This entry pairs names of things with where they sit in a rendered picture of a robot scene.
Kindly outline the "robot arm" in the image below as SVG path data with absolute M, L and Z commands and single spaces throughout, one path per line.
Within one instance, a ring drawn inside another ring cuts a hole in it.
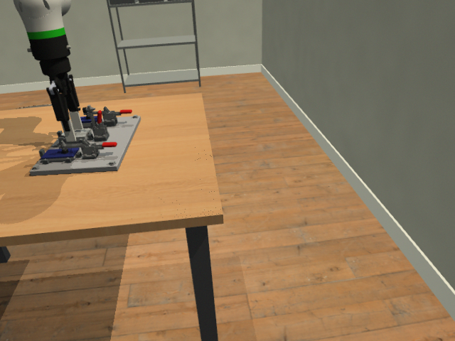
M 71 0 L 14 0 L 36 60 L 53 62 L 70 55 L 63 18 Z M 57 60 L 56 60 L 57 59 Z

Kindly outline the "blue flat plate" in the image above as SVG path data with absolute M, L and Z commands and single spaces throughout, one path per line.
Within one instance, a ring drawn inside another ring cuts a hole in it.
M 49 161 L 60 161 L 66 158 L 75 159 L 76 153 L 80 151 L 80 148 L 68 148 L 68 153 L 63 154 L 62 149 L 49 149 L 41 157 L 41 160 L 48 159 Z

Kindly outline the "blue rectangular plate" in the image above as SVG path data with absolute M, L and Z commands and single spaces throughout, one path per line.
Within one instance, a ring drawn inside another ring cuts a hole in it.
M 83 126 L 83 127 L 84 127 L 84 126 L 92 126 L 92 125 L 91 125 L 91 119 L 86 119 L 86 117 L 80 117 L 80 118 L 81 118 L 81 122 L 82 122 L 82 126 Z M 94 118 L 95 118 L 96 124 L 98 124 L 98 123 L 97 123 L 97 116 L 94 116 Z M 99 125 L 99 124 L 98 124 L 98 125 Z

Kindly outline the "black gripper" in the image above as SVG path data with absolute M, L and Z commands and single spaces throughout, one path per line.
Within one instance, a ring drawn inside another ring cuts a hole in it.
M 62 124 L 66 141 L 77 141 L 74 129 L 83 129 L 83 126 L 73 75 L 67 74 L 71 70 L 69 59 L 65 57 L 62 60 L 40 61 L 39 63 L 42 73 L 50 78 L 50 87 L 47 87 L 46 91 L 50 97 L 55 117 Z

